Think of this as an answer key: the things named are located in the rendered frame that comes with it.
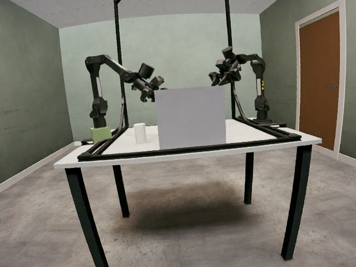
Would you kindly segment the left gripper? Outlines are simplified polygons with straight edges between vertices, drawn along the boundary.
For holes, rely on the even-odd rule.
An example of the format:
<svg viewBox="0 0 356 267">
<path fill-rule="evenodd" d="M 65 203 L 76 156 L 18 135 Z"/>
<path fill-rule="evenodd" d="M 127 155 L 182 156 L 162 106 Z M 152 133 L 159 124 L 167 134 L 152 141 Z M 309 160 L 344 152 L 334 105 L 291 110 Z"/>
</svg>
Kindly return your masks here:
<svg viewBox="0 0 356 267">
<path fill-rule="evenodd" d="M 233 65 L 231 65 L 231 68 L 229 70 L 229 72 L 225 69 L 225 70 L 221 70 L 221 73 L 217 73 L 217 72 L 210 72 L 209 73 L 209 77 L 212 81 L 211 86 L 222 86 L 228 83 L 232 83 L 233 80 L 236 81 L 240 81 L 241 80 L 241 75 L 238 71 L 237 68 L 235 68 Z M 221 79 L 221 81 L 220 81 Z"/>
</svg>

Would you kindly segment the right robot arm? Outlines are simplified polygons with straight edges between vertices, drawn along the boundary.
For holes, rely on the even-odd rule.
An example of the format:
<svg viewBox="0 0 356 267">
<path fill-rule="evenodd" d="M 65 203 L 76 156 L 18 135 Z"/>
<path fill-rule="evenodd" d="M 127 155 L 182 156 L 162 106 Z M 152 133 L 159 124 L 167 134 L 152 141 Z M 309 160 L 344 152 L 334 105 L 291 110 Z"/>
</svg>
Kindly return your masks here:
<svg viewBox="0 0 356 267">
<path fill-rule="evenodd" d="M 101 65 L 107 64 L 110 68 L 112 68 L 115 72 L 117 72 L 120 78 L 125 83 L 133 83 L 131 85 L 131 90 L 136 91 L 137 89 L 141 91 L 141 86 L 147 82 L 144 79 L 150 79 L 151 75 L 154 72 L 153 67 L 149 67 L 149 65 L 142 63 L 138 72 L 132 72 L 123 68 L 120 64 L 114 61 L 109 55 L 99 55 L 99 56 L 88 56 L 85 59 L 85 65 L 90 73 L 91 85 L 93 91 L 93 103 L 92 103 L 92 111 L 89 114 L 90 118 L 93 118 L 93 125 L 95 129 L 106 127 L 106 116 L 107 112 L 107 100 L 104 100 L 102 97 L 99 70 Z M 142 79 L 144 78 L 144 79 Z M 155 76 L 150 83 L 147 82 L 147 85 L 150 89 L 153 87 L 157 87 L 159 90 L 159 86 L 164 83 L 164 78 L 161 76 Z M 103 114 L 102 114 L 103 113 Z M 103 116 L 99 116 L 102 114 Z M 98 117 L 99 116 L 99 117 Z"/>
</svg>

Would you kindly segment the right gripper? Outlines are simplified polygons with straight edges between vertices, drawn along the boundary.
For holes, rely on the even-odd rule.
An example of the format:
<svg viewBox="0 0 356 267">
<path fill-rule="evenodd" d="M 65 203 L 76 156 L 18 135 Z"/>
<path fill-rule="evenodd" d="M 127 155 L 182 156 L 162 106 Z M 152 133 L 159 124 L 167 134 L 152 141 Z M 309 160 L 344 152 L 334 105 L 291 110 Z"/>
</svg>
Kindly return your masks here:
<svg viewBox="0 0 356 267">
<path fill-rule="evenodd" d="M 155 102 L 155 95 L 154 95 L 154 90 L 158 90 L 157 87 L 154 87 L 153 89 L 146 89 L 149 88 L 149 86 L 147 85 L 147 83 L 145 82 L 142 86 L 141 86 L 141 97 L 140 100 L 142 102 L 147 102 L 147 98 L 151 98 L 151 102 Z M 143 91 L 144 90 L 144 91 Z"/>
</svg>

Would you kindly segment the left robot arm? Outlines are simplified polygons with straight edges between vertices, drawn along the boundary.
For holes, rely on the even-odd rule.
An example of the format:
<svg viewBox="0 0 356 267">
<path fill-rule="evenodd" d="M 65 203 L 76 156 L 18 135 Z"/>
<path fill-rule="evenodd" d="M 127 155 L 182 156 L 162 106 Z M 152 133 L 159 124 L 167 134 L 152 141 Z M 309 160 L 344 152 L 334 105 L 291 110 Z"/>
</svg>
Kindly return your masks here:
<svg viewBox="0 0 356 267">
<path fill-rule="evenodd" d="M 257 120 L 268 120 L 268 111 L 269 105 L 267 103 L 267 99 L 264 96 L 264 81 L 263 81 L 263 73 L 265 71 L 265 62 L 264 60 L 258 56 L 258 54 L 238 54 L 234 53 L 232 46 L 225 48 L 222 50 L 222 53 L 225 59 L 217 60 L 216 67 L 221 70 L 227 70 L 229 72 L 231 65 L 241 71 L 241 66 L 247 61 L 250 61 L 250 65 L 253 68 L 253 72 L 256 75 L 256 90 L 257 90 L 257 98 L 255 101 L 255 110 L 257 112 Z M 253 60 L 257 60 L 253 62 Z M 221 72 L 220 72 L 221 73 Z M 266 109 L 266 110 L 261 110 Z"/>
</svg>

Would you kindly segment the white cylinder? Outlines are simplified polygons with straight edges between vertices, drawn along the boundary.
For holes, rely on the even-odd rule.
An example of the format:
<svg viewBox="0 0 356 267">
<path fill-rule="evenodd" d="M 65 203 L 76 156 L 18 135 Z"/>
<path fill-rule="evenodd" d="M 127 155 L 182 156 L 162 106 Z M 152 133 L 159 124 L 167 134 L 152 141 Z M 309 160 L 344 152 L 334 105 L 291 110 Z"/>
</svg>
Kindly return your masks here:
<svg viewBox="0 0 356 267">
<path fill-rule="evenodd" d="M 145 123 L 134 124 L 136 144 L 147 143 Z"/>
</svg>

